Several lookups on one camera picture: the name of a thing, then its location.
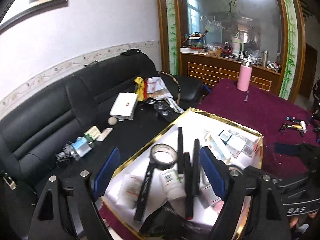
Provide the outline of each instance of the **white ball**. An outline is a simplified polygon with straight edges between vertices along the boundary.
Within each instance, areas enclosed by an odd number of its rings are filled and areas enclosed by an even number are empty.
[[[108,119],[108,124],[110,125],[115,125],[117,122],[118,120],[113,116]]]

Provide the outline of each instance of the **metal screw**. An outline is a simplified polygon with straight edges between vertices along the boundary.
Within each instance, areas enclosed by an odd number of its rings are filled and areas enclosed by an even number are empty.
[[[89,175],[89,171],[81,171],[80,175],[81,177],[86,177]]]
[[[265,181],[271,180],[270,176],[267,175],[267,174],[263,175],[262,178],[263,178]]]
[[[231,175],[232,177],[236,177],[236,176],[239,175],[239,172],[236,171],[236,170],[232,170],[232,171],[230,171],[230,175]]]
[[[54,182],[57,179],[57,176],[53,175],[49,178],[49,181]]]

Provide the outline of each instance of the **bottle cap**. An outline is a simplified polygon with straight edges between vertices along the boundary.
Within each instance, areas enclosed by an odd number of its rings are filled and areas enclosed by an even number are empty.
[[[187,196],[186,192],[181,187],[176,187],[176,188],[173,188],[172,190],[169,190],[167,195],[169,200],[174,200],[177,198],[185,198],[186,196]]]

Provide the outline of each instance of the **mirror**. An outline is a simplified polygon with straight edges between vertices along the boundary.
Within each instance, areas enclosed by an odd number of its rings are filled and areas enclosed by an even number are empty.
[[[209,30],[206,43],[238,50],[269,51],[275,62],[281,46],[277,0],[186,0],[189,33]]]

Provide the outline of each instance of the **hand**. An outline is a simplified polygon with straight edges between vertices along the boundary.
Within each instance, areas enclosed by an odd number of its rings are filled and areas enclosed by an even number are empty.
[[[318,212],[315,212],[315,213],[312,213],[312,214],[309,214],[309,217],[311,217],[312,219],[315,219],[315,216]],[[294,228],[294,226],[298,223],[298,217],[292,217],[291,220],[290,220],[290,228]]]

